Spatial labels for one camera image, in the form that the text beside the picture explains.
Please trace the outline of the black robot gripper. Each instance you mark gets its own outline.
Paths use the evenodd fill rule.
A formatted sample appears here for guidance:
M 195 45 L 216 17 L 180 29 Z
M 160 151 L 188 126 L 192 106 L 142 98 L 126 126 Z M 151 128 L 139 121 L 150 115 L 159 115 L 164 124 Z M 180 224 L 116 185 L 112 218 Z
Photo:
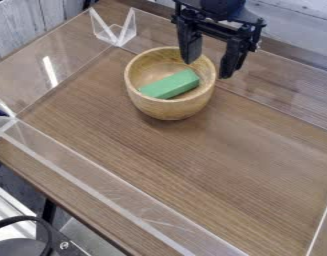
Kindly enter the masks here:
M 246 7 L 247 0 L 172 0 L 180 56 L 191 64 L 202 53 L 202 35 L 227 42 L 219 78 L 228 79 L 240 69 L 248 50 L 258 49 L 267 23 Z

